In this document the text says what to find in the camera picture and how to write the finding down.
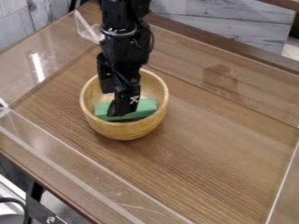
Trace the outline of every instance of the wooden table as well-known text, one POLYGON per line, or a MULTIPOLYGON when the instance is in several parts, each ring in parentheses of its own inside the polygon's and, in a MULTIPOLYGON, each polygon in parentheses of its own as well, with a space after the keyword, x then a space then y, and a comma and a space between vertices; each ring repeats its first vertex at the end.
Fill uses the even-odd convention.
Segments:
MULTIPOLYGON (((80 12, 99 21, 95 2, 80 12)), ((1 55, 8 85, 29 67, 28 59, 13 61, 28 46, 51 43, 61 55, 61 69, 11 106, 23 141, 0 132, 1 153, 96 223, 266 223, 299 137, 298 62, 155 15, 148 21, 156 47, 147 69, 171 91, 158 130, 117 142, 88 126, 79 95, 99 47, 68 36, 65 17, 1 55), (68 43, 85 50, 67 63, 68 43)), ((288 221, 279 223, 299 219, 290 203, 275 210, 288 221)))

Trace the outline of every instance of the sponge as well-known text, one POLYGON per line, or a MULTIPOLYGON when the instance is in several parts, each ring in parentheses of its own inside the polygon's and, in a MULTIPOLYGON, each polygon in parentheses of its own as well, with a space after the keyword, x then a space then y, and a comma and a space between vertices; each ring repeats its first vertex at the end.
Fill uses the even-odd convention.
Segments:
POLYGON ((154 98, 140 100, 136 112, 123 116, 108 116, 108 107, 111 102, 100 102, 95 105, 95 116, 107 122, 131 121, 148 117, 156 111, 156 101, 154 98))

